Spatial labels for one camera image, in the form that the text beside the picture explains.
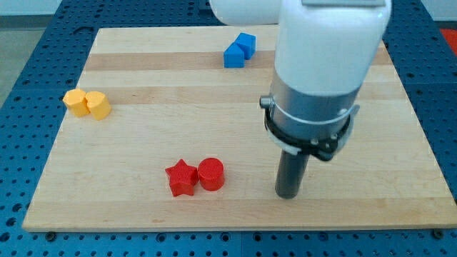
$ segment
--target wooden board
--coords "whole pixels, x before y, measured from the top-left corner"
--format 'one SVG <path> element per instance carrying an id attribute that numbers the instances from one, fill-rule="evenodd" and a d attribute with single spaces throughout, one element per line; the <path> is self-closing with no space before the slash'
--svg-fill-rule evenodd
<path id="1" fill-rule="evenodd" d="M 257 35 L 244 69 L 223 69 L 240 31 Z M 332 162 L 311 158 L 299 195 L 274 191 L 280 148 L 258 98 L 271 82 L 276 26 L 102 29 L 79 87 L 110 116 L 65 115 L 23 227 L 27 231 L 448 228 L 457 206 L 383 45 Z M 174 198 L 164 168 L 217 156 L 226 184 Z"/>

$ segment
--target blue pegboard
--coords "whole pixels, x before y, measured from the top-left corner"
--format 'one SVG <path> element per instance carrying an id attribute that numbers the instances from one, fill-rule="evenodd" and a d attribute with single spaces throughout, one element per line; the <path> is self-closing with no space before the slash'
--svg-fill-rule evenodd
<path id="1" fill-rule="evenodd" d="M 101 27 L 219 26 L 206 1 L 63 0 L 0 110 L 1 256 L 455 256 L 457 230 L 27 233 L 21 229 Z M 384 41 L 456 195 L 456 57 L 419 0 L 394 1 Z"/>

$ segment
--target blue cube block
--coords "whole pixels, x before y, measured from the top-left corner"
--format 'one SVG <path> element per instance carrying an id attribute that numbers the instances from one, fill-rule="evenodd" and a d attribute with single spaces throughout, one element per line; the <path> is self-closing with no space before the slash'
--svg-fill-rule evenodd
<path id="1" fill-rule="evenodd" d="M 235 43 L 243 50 L 244 59 L 251 60 L 251 57 L 256 52 L 256 36 L 240 33 L 236 38 Z"/>
<path id="2" fill-rule="evenodd" d="M 224 52 L 224 68 L 243 68 L 244 52 L 233 43 Z"/>

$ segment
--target yellow cylinder block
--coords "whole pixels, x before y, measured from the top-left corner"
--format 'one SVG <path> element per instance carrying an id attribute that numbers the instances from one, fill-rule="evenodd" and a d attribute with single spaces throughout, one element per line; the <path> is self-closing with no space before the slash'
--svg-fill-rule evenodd
<path id="1" fill-rule="evenodd" d="M 87 108 L 86 92 L 81 89 L 67 91 L 62 101 L 76 117 L 82 117 L 90 112 Z"/>
<path id="2" fill-rule="evenodd" d="M 111 105 L 108 102 L 108 98 L 101 92 L 88 92 L 86 94 L 86 100 L 87 107 L 97 121 L 104 119 L 111 112 Z"/>

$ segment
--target black cylindrical end effector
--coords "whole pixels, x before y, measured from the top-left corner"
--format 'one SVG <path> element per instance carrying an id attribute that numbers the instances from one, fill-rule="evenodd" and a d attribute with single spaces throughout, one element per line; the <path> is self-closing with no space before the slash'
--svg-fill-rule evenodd
<path id="1" fill-rule="evenodd" d="M 297 195 L 308 159 L 308 154 L 298 153 L 294 156 L 282 151 L 275 187 L 278 196 L 290 199 Z"/>

